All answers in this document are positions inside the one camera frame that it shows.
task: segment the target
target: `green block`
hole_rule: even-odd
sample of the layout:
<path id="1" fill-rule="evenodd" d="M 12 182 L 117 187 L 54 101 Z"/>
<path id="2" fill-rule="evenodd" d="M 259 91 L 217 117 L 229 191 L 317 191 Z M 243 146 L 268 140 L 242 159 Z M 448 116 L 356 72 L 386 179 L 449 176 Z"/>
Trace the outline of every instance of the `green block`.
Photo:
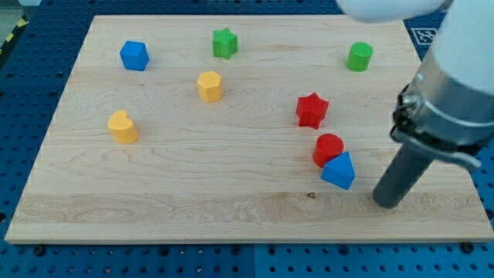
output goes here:
<path id="1" fill-rule="evenodd" d="M 215 57 L 230 59 L 237 50 L 237 35 L 230 32 L 230 29 L 213 31 L 213 55 Z"/>
<path id="2" fill-rule="evenodd" d="M 356 72 L 365 71 L 371 61 L 372 52 L 372 46 L 365 42 L 354 43 L 350 48 L 350 54 L 348 54 L 348 69 Z"/>

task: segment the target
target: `red block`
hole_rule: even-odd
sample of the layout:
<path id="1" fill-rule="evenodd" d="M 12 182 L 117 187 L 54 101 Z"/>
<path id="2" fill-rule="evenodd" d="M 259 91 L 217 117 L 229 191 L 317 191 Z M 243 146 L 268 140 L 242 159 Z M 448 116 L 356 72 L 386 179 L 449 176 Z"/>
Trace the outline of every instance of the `red block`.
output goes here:
<path id="1" fill-rule="evenodd" d="M 326 162 L 343 153 L 343 140 L 334 134 L 323 134 L 317 138 L 313 160 L 323 168 Z"/>
<path id="2" fill-rule="evenodd" d="M 311 93 L 308 97 L 299 97 L 296 105 L 296 114 L 300 119 L 299 126 L 319 129 L 329 106 L 330 103 L 319 98 L 317 93 Z"/>

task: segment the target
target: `red cylinder block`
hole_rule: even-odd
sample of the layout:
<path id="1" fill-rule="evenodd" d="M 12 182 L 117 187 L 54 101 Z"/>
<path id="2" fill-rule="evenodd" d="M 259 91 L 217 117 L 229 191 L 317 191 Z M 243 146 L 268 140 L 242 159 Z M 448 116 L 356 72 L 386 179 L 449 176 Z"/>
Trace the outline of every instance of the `red cylinder block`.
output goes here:
<path id="1" fill-rule="evenodd" d="M 334 134 L 323 134 L 317 138 L 313 160 L 323 168 L 326 162 L 343 153 L 343 140 Z"/>

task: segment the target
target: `yellow hexagon block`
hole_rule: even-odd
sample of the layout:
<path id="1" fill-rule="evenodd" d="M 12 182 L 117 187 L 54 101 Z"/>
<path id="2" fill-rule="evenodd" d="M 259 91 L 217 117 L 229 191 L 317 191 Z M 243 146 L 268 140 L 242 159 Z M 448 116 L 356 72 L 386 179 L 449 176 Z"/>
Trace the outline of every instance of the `yellow hexagon block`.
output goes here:
<path id="1" fill-rule="evenodd" d="M 214 71 L 201 73 L 198 78 L 199 97 L 207 103 L 218 101 L 222 98 L 222 76 Z"/>
<path id="2" fill-rule="evenodd" d="M 134 122 L 129 119 L 125 110 L 118 110 L 108 120 L 108 128 L 115 141 L 132 144 L 139 139 Z"/>

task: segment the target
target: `toy block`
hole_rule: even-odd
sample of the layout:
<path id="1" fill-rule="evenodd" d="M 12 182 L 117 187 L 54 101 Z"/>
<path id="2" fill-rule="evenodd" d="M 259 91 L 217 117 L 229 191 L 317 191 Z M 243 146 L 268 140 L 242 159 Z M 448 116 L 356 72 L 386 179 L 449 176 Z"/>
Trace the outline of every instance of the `toy block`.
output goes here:
<path id="1" fill-rule="evenodd" d="M 139 139 L 134 122 L 129 119 L 125 110 L 118 110 L 111 115 L 108 120 L 108 128 L 113 139 L 118 143 L 132 144 Z"/>
<path id="2" fill-rule="evenodd" d="M 313 160 L 320 168 L 343 152 L 344 143 L 334 134 L 323 134 L 317 138 Z"/>
<path id="3" fill-rule="evenodd" d="M 330 103 L 320 99 L 317 93 L 312 93 L 308 97 L 299 97 L 296 105 L 296 114 L 300 119 L 299 126 L 319 129 L 329 106 Z"/>
<path id="4" fill-rule="evenodd" d="M 199 97 L 207 103 L 218 101 L 222 98 L 222 76 L 214 71 L 201 73 L 198 78 Z"/>
<path id="5" fill-rule="evenodd" d="M 230 32 L 230 29 L 213 31 L 213 55 L 215 57 L 230 59 L 237 50 L 237 35 Z"/>
<path id="6" fill-rule="evenodd" d="M 350 154 L 345 151 L 324 165 L 321 179 L 348 190 L 355 178 Z"/>
<path id="7" fill-rule="evenodd" d="M 365 71 L 372 57 L 372 46 L 365 42 L 356 42 L 350 48 L 347 58 L 347 68 L 356 72 Z"/>
<path id="8" fill-rule="evenodd" d="M 126 41 L 120 51 L 120 58 L 127 70 L 143 71 L 149 62 L 146 45 L 142 42 Z"/>

